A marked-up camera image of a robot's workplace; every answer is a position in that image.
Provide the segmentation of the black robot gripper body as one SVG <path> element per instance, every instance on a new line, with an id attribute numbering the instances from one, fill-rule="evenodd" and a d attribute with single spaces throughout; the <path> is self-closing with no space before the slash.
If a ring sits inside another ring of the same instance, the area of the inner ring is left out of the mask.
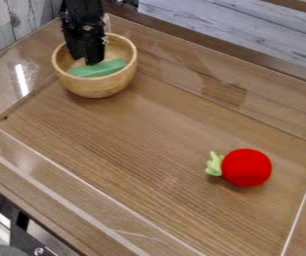
<path id="1" fill-rule="evenodd" d="M 103 0 L 62 0 L 60 6 L 61 28 L 64 31 L 103 30 Z"/>

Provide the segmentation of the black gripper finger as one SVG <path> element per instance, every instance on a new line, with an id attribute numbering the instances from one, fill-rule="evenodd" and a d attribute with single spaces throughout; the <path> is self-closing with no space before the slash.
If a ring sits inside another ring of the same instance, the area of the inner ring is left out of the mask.
<path id="1" fill-rule="evenodd" d="M 84 57 L 83 30 L 73 27 L 64 26 L 62 33 L 64 33 L 64 39 L 66 42 L 66 47 L 69 49 L 72 57 L 75 59 L 83 58 Z"/>
<path id="2" fill-rule="evenodd" d="M 85 33 L 85 63 L 95 65 L 104 60 L 105 33 L 103 29 L 92 29 Z"/>

